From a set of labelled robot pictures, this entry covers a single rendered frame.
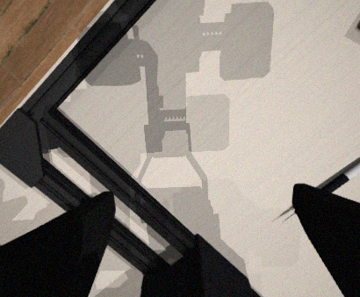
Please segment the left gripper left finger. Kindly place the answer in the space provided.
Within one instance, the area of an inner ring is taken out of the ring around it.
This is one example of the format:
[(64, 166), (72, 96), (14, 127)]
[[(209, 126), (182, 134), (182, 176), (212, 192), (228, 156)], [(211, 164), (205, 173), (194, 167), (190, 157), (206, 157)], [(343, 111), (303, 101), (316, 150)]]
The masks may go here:
[(0, 246), (0, 297), (88, 297), (109, 242), (113, 192), (101, 192)]

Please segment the black tester probe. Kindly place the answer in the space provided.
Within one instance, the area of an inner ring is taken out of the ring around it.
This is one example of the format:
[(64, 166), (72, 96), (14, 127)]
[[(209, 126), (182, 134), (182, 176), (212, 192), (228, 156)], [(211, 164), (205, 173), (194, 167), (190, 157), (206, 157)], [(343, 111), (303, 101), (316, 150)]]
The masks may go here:
[(340, 176), (336, 177), (330, 183), (322, 187), (322, 190), (334, 192), (336, 189), (347, 183), (353, 177), (360, 173), (360, 161), (344, 171)]

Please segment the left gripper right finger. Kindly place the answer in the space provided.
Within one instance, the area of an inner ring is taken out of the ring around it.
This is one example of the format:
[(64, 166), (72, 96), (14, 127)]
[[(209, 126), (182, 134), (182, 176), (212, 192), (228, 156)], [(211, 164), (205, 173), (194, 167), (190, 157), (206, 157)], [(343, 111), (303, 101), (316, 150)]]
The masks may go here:
[(360, 297), (360, 203), (295, 184), (292, 205), (344, 297)]

